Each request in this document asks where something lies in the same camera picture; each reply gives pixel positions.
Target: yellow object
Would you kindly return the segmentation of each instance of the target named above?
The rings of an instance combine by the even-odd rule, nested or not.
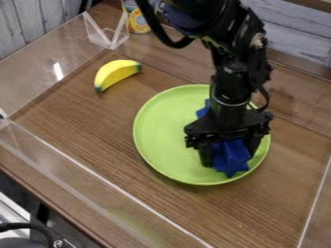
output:
[[[113,60],[98,69],[94,79],[95,92],[101,93],[113,83],[136,74],[141,63],[133,60]]]

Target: transparent enclosure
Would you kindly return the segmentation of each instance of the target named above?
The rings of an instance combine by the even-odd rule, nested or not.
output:
[[[198,41],[186,49],[172,50],[160,44],[152,34],[133,35],[128,39],[126,16],[117,11],[108,18],[102,21],[98,12],[83,13],[0,62],[0,109],[2,115],[7,116],[0,119],[0,164],[11,163],[14,158],[41,173],[102,216],[125,238],[134,240],[137,246],[212,247],[186,227],[177,225],[174,220],[97,174],[90,165],[82,165],[10,118],[18,110],[37,104],[33,101],[37,97],[51,96],[51,88],[61,87],[62,79],[69,78],[75,69],[83,68],[83,64],[106,49],[114,49],[116,54],[141,61],[178,79],[208,83],[213,65],[209,51]],[[180,35],[172,28],[166,27],[166,32],[178,39]],[[145,44],[152,44],[157,49],[150,49]],[[196,70],[192,69],[194,63],[200,65]],[[278,74],[274,83],[268,86],[270,111],[278,118],[329,137],[331,124],[316,125],[318,119],[329,114],[325,107],[329,98],[324,93],[328,82],[320,83],[317,90],[310,90],[306,84],[301,85],[304,75],[297,74],[297,80],[288,83],[281,80],[286,69],[273,66]],[[297,93],[297,87],[305,88],[301,94]],[[254,102],[262,103],[258,95],[254,96]],[[306,218],[306,222],[297,247],[313,247],[316,240],[318,243],[322,240],[325,247],[331,247],[329,161],[322,168],[325,171],[320,172],[324,173],[322,179],[313,189],[316,197],[309,216],[301,217]],[[95,187],[102,189],[97,193],[93,190]]]

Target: plastic container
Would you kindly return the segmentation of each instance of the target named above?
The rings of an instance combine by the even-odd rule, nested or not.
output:
[[[128,13],[128,30],[133,34],[148,33],[149,26],[134,0],[122,0],[122,9]]]

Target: black cable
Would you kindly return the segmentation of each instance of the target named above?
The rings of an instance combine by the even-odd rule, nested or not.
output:
[[[149,28],[153,32],[153,34],[156,35],[156,37],[158,38],[158,40],[164,43],[164,45],[166,45],[168,47],[172,48],[182,48],[185,47],[192,41],[193,38],[189,38],[186,36],[184,36],[177,42],[173,42],[166,34],[166,32],[164,31],[160,22],[157,20],[157,17],[154,16],[153,13],[153,9],[148,4],[146,0],[136,0],[137,5],[140,7],[140,10],[142,12],[145,21],[149,25]]]
[[[41,228],[38,225],[30,224],[30,223],[1,223],[0,224],[0,233],[9,231],[9,230],[17,230],[17,229],[31,229],[37,230],[39,233],[42,233],[46,237],[47,247],[53,248],[53,238],[49,232]]]

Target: green plate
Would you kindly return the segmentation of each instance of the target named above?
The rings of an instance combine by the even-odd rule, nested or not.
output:
[[[184,126],[204,108],[209,86],[185,85],[157,94],[142,106],[134,120],[133,139],[148,164],[166,177],[192,185],[217,185],[237,180],[262,162],[269,150],[265,136],[249,170],[226,178],[222,172],[201,167],[197,151],[185,147]]]

